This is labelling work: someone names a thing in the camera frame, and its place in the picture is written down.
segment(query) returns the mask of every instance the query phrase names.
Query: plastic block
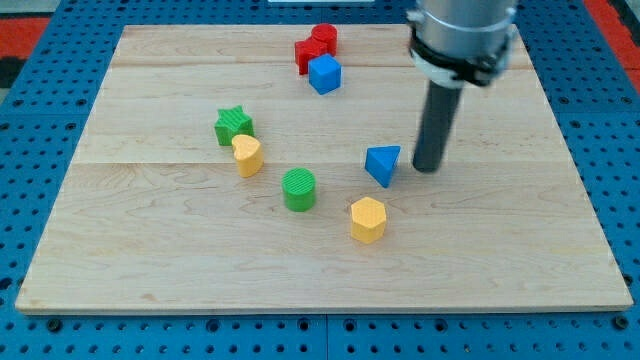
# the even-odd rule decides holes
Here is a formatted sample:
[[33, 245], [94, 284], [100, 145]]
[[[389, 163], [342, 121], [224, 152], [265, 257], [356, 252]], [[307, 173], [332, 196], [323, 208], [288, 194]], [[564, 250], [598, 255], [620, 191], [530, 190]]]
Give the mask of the plastic block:
[[351, 237], [365, 244], [380, 239], [387, 226], [384, 204], [364, 197], [351, 204]]
[[338, 53], [338, 30], [331, 24], [318, 24], [311, 29], [311, 37], [327, 44], [327, 52], [332, 56]]
[[231, 139], [233, 157], [238, 165], [238, 174], [242, 177], [255, 175], [264, 163], [262, 144], [249, 135], [236, 135]]
[[342, 66], [333, 56], [322, 55], [309, 61], [309, 83], [320, 95], [340, 87]]
[[293, 168], [282, 178], [284, 204], [296, 212], [307, 211], [316, 203], [316, 179], [305, 168]]
[[296, 64], [298, 73], [306, 75], [309, 73], [309, 61], [327, 53], [327, 44], [308, 38], [307, 40], [295, 43]]
[[380, 146], [367, 149], [364, 168], [382, 187], [389, 187], [391, 177], [398, 163], [400, 146]]
[[236, 135], [254, 136], [253, 121], [242, 111], [240, 105], [231, 109], [218, 109], [218, 121], [214, 128], [220, 146], [231, 146], [231, 139]]

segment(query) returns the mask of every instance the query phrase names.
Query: green star block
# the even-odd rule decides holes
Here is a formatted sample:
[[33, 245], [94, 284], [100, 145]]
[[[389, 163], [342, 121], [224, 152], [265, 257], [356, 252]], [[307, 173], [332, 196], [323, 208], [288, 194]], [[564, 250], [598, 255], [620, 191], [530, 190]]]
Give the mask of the green star block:
[[251, 117], [242, 111], [241, 105], [232, 109], [218, 109], [218, 121], [214, 129], [220, 146], [231, 146], [231, 139], [236, 135], [254, 136]]

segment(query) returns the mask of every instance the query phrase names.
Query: wooden plank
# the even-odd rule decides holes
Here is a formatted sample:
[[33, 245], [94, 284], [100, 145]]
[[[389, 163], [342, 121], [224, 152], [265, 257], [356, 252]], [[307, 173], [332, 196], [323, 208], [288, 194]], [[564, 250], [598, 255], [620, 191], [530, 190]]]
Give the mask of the wooden plank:
[[[524, 47], [469, 86], [437, 174], [409, 165], [426, 80], [403, 25], [341, 26], [344, 86], [292, 64], [310, 26], [125, 28], [16, 306], [27, 314], [475, 313], [622, 310], [626, 285]], [[255, 177], [217, 145], [243, 104]], [[401, 144], [389, 189], [368, 146]], [[318, 202], [282, 203], [306, 166]], [[349, 205], [383, 201], [385, 237], [349, 238]]]

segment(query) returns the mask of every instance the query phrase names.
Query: yellow hexagon block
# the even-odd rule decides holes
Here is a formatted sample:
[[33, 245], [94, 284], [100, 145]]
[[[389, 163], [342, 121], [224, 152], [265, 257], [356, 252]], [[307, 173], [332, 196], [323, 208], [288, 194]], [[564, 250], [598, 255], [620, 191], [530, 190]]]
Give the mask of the yellow hexagon block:
[[384, 204], [364, 197], [351, 204], [351, 237], [365, 244], [380, 239], [387, 225]]
[[255, 175], [264, 163], [262, 144], [249, 135], [236, 135], [231, 139], [233, 157], [238, 165], [238, 174], [242, 177]]

